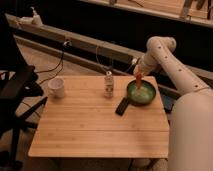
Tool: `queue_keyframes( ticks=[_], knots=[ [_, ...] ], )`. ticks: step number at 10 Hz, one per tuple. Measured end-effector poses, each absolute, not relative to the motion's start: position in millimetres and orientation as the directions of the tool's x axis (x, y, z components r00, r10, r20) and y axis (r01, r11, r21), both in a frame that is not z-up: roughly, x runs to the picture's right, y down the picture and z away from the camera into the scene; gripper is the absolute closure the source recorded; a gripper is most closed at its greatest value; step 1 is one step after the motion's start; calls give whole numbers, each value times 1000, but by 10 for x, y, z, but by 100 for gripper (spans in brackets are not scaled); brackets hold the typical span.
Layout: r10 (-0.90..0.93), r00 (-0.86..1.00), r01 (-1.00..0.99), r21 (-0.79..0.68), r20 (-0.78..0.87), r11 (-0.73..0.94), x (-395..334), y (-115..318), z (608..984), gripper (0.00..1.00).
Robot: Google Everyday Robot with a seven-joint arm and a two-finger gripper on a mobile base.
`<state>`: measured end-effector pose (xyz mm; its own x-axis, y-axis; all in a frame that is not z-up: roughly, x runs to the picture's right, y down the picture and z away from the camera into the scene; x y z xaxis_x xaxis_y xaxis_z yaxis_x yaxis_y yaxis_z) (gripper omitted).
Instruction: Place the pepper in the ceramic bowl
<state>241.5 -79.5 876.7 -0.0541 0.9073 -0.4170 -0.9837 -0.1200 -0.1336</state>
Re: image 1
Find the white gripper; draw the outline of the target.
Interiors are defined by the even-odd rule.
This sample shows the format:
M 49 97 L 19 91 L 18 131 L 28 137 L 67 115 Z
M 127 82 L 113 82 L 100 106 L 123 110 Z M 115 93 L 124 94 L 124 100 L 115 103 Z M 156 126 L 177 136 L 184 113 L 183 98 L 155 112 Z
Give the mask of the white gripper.
M 149 64 L 146 60 L 145 57 L 142 56 L 137 60 L 137 64 L 135 65 L 135 68 L 133 70 L 133 75 L 135 77 L 137 76 L 146 76 L 149 75 L 150 72 L 154 69 L 154 66 Z

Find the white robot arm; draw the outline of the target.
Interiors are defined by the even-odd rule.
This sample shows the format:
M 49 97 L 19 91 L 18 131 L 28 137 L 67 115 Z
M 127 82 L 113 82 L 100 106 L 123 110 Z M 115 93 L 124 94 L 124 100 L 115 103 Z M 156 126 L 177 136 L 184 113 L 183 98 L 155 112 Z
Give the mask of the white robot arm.
M 172 37 L 149 38 L 133 73 L 145 76 L 160 65 L 180 93 L 171 113 L 167 171 L 213 171 L 213 89 L 172 54 L 175 48 Z

